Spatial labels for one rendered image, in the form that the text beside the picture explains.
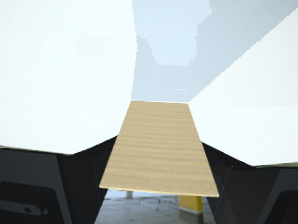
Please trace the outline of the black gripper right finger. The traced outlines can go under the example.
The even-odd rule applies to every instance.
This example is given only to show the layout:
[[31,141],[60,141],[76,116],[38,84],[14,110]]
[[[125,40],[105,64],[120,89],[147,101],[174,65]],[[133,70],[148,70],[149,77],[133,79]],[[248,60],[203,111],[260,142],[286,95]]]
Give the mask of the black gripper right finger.
[[298,167],[256,168],[201,142],[219,197],[206,197],[216,224],[264,224],[279,193],[298,190]]

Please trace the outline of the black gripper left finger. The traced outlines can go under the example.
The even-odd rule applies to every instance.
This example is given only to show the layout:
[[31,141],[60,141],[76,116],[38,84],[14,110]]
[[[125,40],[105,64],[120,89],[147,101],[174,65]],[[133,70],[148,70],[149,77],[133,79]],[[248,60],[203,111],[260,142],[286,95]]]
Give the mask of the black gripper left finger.
[[94,224],[108,191],[99,184],[117,136],[69,156],[0,148],[0,183],[52,188],[65,224]]

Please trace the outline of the light wooden triangular block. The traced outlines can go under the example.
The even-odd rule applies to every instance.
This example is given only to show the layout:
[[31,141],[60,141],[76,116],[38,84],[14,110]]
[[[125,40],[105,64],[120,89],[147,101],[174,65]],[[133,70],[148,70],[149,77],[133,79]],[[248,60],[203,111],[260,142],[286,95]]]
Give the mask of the light wooden triangular block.
[[188,103],[130,101],[100,188],[219,197]]

